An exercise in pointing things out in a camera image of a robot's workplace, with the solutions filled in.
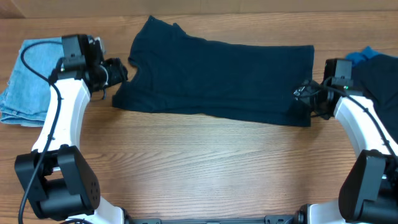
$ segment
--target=black cable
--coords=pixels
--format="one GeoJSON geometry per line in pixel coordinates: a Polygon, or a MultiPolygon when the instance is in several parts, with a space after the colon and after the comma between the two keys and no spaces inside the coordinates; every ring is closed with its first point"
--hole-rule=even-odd
{"type": "Polygon", "coordinates": [[[69,223],[92,224],[91,222],[82,219],[72,219],[69,221],[61,222],[60,224],[69,224],[69,223]]]}
{"type": "Polygon", "coordinates": [[[315,96],[316,94],[318,94],[319,92],[321,92],[321,90],[317,90],[317,91],[315,91],[314,93],[311,93],[311,94],[309,94],[309,95],[305,95],[305,96],[294,96],[294,98],[297,98],[297,99],[302,99],[302,98],[308,98],[308,97],[311,97],[311,96],[315,96]]]}
{"type": "Polygon", "coordinates": [[[381,137],[381,139],[383,140],[384,145],[386,146],[387,150],[390,152],[391,156],[394,158],[395,160],[395,164],[394,166],[398,165],[398,157],[395,154],[394,150],[392,150],[391,146],[390,146],[390,142],[387,140],[386,136],[384,135],[379,123],[376,121],[376,119],[374,118],[374,116],[369,112],[368,108],[365,108],[360,102],[356,101],[354,98],[350,97],[349,94],[338,90],[336,88],[330,87],[330,86],[326,86],[326,85],[319,85],[319,84],[312,84],[311,86],[317,87],[317,88],[321,88],[324,90],[330,90],[330,91],[334,91],[337,94],[340,94],[343,97],[347,97],[347,99],[351,100],[353,103],[355,103],[357,106],[359,106],[372,120],[373,124],[375,125],[377,131],[379,132],[379,135],[381,137]]]}
{"type": "Polygon", "coordinates": [[[327,86],[328,81],[331,80],[332,78],[333,78],[332,76],[326,78],[326,79],[323,81],[323,86],[327,86]]]}
{"type": "Polygon", "coordinates": [[[30,181],[29,181],[29,183],[28,183],[28,185],[27,185],[27,188],[25,189],[25,194],[24,194],[24,196],[23,196],[23,198],[22,198],[21,205],[20,205],[20,207],[19,207],[19,213],[18,213],[18,223],[19,223],[19,224],[23,224],[23,223],[24,223],[24,221],[23,221],[23,215],[24,215],[24,209],[25,209],[26,200],[27,200],[27,197],[28,197],[28,195],[29,195],[30,188],[32,188],[32,184],[33,184],[34,177],[37,175],[37,173],[38,173],[38,171],[39,171],[39,169],[40,169],[40,166],[41,166],[41,164],[43,163],[44,155],[45,155],[45,153],[46,153],[46,152],[48,151],[48,149],[49,149],[51,140],[52,140],[53,135],[54,135],[55,126],[57,125],[58,117],[59,117],[59,115],[60,115],[60,110],[61,110],[61,100],[62,100],[62,98],[61,98],[61,93],[60,93],[59,89],[55,86],[54,83],[50,82],[50,80],[48,80],[48,78],[44,77],[42,74],[40,74],[39,72],[35,71],[32,67],[30,67],[30,66],[26,63],[25,58],[24,58],[24,55],[25,55],[25,53],[26,53],[26,51],[27,51],[28,49],[30,49],[31,47],[34,47],[34,46],[36,46],[36,45],[39,45],[39,44],[62,44],[62,43],[56,42],[56,41],[43,41],[43,42],[37,42],[37,43],[31,44],[31,45],[27,46],[27,47],[22,51],[22,53],[21,53],[21,61],[22,61],[22,63],[25,65],[25,67],[26,67],[27,69],[29,69],[31,72],[33,72],[34,74],[36,74],[38,77],[40,77],[41,79],[43,79],[44,81],[46,81],[47,83],[49,83],[49,85],[52,86],[52,87],[54,88],[55,92],[57,92],[58,104],[57,104],[57,111],[55,112],[55,116],[54,116],[54,121],[53,121],[53,123],[52,123],[52,125],[51,125],[51,130],[50,130],[50,133],[49,133],[49,135],[48,135],[48,137],[47,137],[47,142],[45,143],[43,152],[41,153],[41,155],[40,155],[40,157],[39,157],[39,160],[38,160],[37,163],[36,163],[36,168],[34,169],[33,174],[32,174],[32,177],[30,178],[30,181]]]}

